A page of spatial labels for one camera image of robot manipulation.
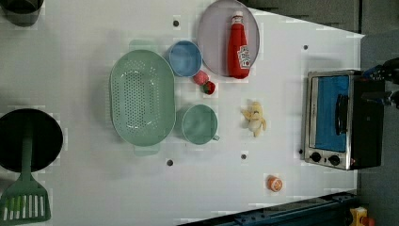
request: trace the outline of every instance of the oven knob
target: oven knob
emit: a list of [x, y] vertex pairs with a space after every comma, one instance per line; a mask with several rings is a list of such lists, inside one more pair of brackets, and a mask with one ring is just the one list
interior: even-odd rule
[[340, 157], [337, 155], [332, 155], [328, 161], [331, 163], [332, 166], [338, 166], [340, 164]]
[[319, 153], [313, 153], [311, 155], [311, 160], [313, 160], [314, 162], [319, 162], [320, 159], [322, 159], [322, 155], [320, 155]]

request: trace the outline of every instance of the black pot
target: black pot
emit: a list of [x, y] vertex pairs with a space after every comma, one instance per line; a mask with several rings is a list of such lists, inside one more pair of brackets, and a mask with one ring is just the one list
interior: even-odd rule
[[22, 145], [27, 120], [33, 127], [32, 171], [50, 165], [62, 149], [63, 135], [53, 117], [35, 109], [20, 109], [0, 118], [0, 165], [7, 170], [21, 171]]
[[39, 18], [44, 0], [0, 0], [7, 19], [18, 26], [31, 26]]

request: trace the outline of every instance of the bottle label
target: bottle label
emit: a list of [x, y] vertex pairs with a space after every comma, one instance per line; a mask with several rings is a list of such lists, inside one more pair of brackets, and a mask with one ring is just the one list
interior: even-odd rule
[[242, 16], [234, 16], [231, 19], [231, 25], [233, 24], [242, 24], [243, 23], [243, 17]]
[[240, 62], [241, 69], [249, 69], [250, 68], [250, 57], [249, 50], [247, 45], [242, 45], [240, 50], [237, 51], [238, 60]]

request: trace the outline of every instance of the spatula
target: spatula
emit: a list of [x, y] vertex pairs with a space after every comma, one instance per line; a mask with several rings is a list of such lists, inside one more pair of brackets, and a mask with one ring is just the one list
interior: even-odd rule
[[31, 174], [32, 123], [27, 122], [22, 153], [22, 171], [0, 199], [0, 225], [43, 222], [51, 218], [46, 189]]

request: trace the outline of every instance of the black frying pan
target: black frying pan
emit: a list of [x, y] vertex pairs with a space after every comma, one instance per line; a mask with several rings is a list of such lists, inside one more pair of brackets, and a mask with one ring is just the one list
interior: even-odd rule
[[33, 123], [32, 171], [50, 165], [62, 148], [63, 136], [55, 119], [35, 109], [19, 109], [0, 118], [0, 165], [21, 172], [25, 122]]

